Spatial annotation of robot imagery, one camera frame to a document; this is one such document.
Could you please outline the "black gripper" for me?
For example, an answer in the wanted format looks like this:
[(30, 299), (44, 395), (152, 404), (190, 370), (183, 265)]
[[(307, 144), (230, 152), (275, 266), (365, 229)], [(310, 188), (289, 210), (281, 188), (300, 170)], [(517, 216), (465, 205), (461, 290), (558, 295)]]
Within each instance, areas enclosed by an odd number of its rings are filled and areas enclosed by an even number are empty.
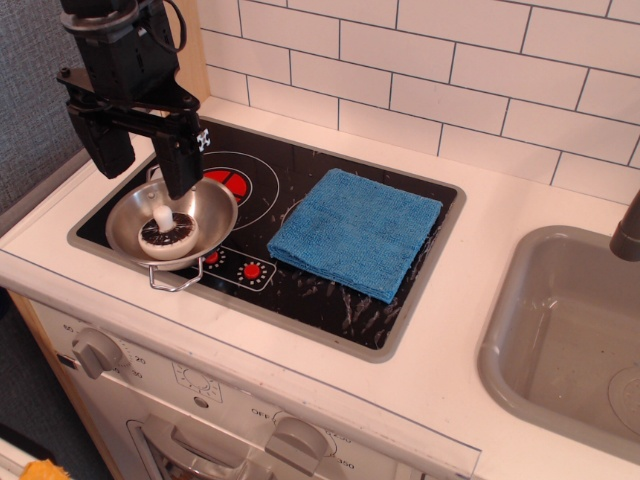
[(203, 178), (199, 100), (176, 81), (186, 26), (167, 19), (64, 19), (84, 66), (63, 69), (67, 112), (81, 143), (108, 179), (134, 162), (129, 133), (152, 138), (171, 199)]

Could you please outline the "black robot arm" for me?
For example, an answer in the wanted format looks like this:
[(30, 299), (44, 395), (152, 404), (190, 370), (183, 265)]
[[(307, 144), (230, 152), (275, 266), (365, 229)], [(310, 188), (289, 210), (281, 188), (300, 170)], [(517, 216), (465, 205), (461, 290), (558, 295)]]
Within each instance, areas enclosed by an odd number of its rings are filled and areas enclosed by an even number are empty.
[(169, 196), (183, 197), (203, 177), (208, 132), (199, 100), (180, 86), (178, 54), (187, 26), (163, 1), (65, 1), (61, 22), (77, 44), (80, 68), (57, 75), (68, 92), (72, 126), (98, 170), (113, 179), (135, 159), (130, 137), (152, 141)]

